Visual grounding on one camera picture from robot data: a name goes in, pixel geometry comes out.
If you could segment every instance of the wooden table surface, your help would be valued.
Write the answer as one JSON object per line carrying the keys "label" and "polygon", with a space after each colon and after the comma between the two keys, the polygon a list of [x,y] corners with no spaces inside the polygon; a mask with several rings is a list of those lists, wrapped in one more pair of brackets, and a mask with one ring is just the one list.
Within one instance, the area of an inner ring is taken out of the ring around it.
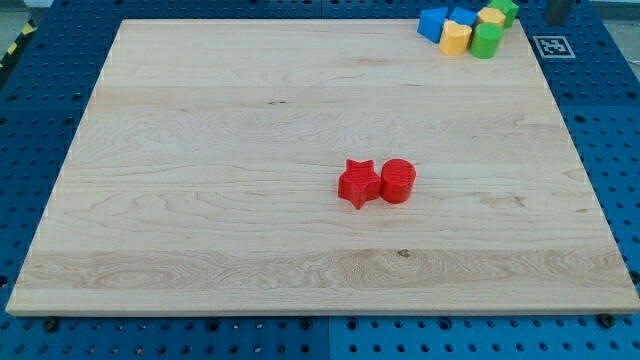
{"label": "wooden table surface", "polygon": [[[8,311],[639,310],[520,24],[490,60],[416,25],[124,21]],[[395,157],[408,202],[337,198]]]}

